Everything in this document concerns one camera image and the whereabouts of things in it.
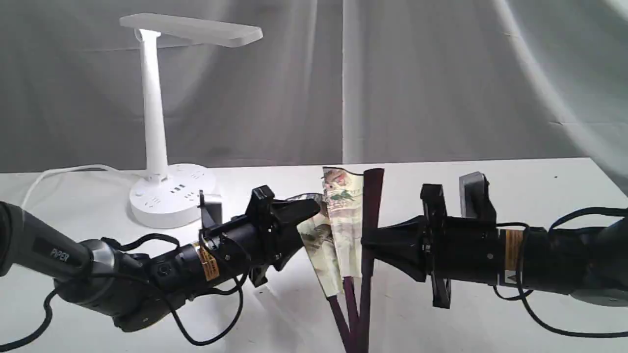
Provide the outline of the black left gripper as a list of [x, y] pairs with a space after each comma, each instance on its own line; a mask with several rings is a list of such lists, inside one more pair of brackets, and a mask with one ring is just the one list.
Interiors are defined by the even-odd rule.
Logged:
[[201, 228], [198, 234], [198, 281], [216, 286], [244, 275], [252, 286], [267, 284], [266, 272], [281, 271], [303, 248], [297, 225], [320, 212], [314, 199], [276, 200], [267, 185], [254, 188], [245, 213], [218, 224], [213, 207], [200, 193]]

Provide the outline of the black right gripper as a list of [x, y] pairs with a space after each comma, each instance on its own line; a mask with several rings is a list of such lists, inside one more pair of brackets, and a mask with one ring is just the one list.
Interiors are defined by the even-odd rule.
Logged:
[[504, 250], [496, 223], [448, 216], [440, 184], [424, 184], [421, 200], [424, 215], [392, 226], [368, 228], [362, 245], [421, 246], [424, 233], [427, 266], [417, 248], [365, 248], [367, 254], [420, 283], [426, 281], [428, 268], [432, 304], [438, 308], [451, 306], [453, 280], [498, 285], [499, 273], [504, 270]]

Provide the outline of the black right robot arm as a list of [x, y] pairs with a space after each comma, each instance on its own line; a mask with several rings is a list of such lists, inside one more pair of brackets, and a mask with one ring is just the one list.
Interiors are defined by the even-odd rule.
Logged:
[[484, 174], [460, 179], [461, 217], [448, 215], [444, 189], [424, 184], [422, 215], [394, 226], [365, 226], [370, 259], [417, 282], [429, 280], [435, 307], [451, 306], [453, 280], [627, 305], [627, 210], [593, 206], [548, 228], [499, 224]]

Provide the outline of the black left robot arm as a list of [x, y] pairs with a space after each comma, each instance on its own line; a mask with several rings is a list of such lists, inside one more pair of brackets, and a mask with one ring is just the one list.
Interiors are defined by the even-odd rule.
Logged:
[[249, 280], [267, 282], [302, 248], [297, 227], [320, 212], [314, 199], [277, 200], [253, 189], [245, 213], [214, 221], [217, 204], [200, 194], [202, 225], [195, 243], [165, 234], [133, 243], [89, 239], [77, 243], [19, 206], [1, 203], [1, 275], [18, 265], [51, 277], [63, 300], [111, 317], [125, 332], [139, 331], [206, 295], [231, 295]]

